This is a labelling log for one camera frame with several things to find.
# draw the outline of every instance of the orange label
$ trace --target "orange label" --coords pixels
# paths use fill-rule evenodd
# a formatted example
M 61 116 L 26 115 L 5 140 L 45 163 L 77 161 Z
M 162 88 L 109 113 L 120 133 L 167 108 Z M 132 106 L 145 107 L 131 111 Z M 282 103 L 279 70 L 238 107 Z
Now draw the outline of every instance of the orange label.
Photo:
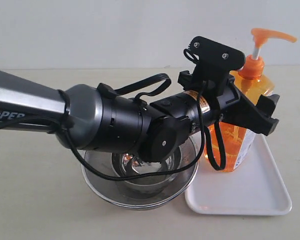
M 190 91 L 184 91 L 183 93 L 191 96 L 195 101 L 197 101 L 197 97 L 198 97 L 197 91 L 190 90 Z M 210 106 L 207 100 L 203 96 L 200 96 L 200 107 L 203 114 L 210 111 Z

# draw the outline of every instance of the robotic arm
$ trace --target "robotic arm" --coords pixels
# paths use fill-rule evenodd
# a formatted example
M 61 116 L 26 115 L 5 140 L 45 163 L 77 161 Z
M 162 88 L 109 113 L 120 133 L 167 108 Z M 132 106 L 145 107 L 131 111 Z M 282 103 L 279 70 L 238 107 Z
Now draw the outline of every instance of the robotic arm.
M 129 153 L 144 162 L 161 162 L 198 131 L 208 141 L 207 126 L 219 126 L 219 121 L 266 136 L 274 131 L 279 120 L 271 116 L 279 96 L 261 95 L 254 105 L 234 85 L 234 77 L 229 74 L 243 67 L 245 55 L 241 51 L 197 36 L 184 54 L 195 63 L 193 73 L 179 74 L 178 82 L 184 92 L 150 104 L 141 97 L 162 93 L 171 84 L 165 73 L 116 90 L 100 83 L 97 88 L 79 84 L 62 91 L 0 71 L 0 129 L 55 134 L 85 167 L 101 176 L 83 162 L 78 150 Z M 163 83 L 152 92 L 140 92 L 129 99 L 122 97 L 159 82 Z M 217 132 L 217 136 L 222 146 L 221 133 Z M 222 170 L 224 166 L 214 168 Z

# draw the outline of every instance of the orange pump head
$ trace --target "orange pump head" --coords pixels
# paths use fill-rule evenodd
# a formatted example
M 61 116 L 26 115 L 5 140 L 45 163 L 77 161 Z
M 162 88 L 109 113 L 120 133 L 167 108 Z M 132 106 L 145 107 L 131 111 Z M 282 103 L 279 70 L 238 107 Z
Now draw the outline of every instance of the orange pump head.
M 262 57 L 260 57 L 261 46 L 265 44 L 268 39 L 283 39 L 291 43 L 297 41 L 297 38 L 289 34 L 274 31 L 264 28 L 253 28 L 251 30 L 253 35 L 253 41 L 255 42 L 253 53 L 246 57 L 243 69 L 239 71 L 239 75 L 246 79 L 258 79 L 261 77 L 265 62 Z

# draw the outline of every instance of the orange liquid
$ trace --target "orange liquid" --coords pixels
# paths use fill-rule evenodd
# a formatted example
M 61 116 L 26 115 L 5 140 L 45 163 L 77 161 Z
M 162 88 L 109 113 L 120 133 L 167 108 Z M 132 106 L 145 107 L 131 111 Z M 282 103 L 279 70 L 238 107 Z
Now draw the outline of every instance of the orange liquid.
M 264 75 L 259 79 L 245 79 L 241 77 L 237 71 L 232 71 L 230 74 L 235 77 L 234 84 L 236 87 L 239 88 L 254 105 L 257 104 L 260 95 L 270 95 L 275 87 L 270 79 Z M 226 156 L 226 165 L 222 172 L 232 172 L 247 129 L 223 122 L 220 122 L 220 129 Z M 220 154 L 214 126 L 210 126 L 209 130 L 213 155 L 216 162 L 220 165 Z M 208 159 L 206 148 L 204 148 L 204 156 Z

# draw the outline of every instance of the pump nozzle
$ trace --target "pump nozzle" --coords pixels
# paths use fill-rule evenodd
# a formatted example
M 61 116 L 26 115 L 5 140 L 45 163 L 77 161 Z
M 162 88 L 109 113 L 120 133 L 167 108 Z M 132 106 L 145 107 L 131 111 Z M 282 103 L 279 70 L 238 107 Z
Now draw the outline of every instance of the pump nozzle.
M 251 30 L 251 34 L 253 35 L 253 40 L 255 42 L 255 46 L 252 54 L 253 60 L 258 60 L 260 54 L 260 48 L 263 44 L 265 44 L 268 41 L 268 39 L 283 39 L 291 43 L 297 41 L 296 37 L 286 34 L 284 32 L 274 31 L 274 30 L 269 30 L 264 28 L 253 28 Z

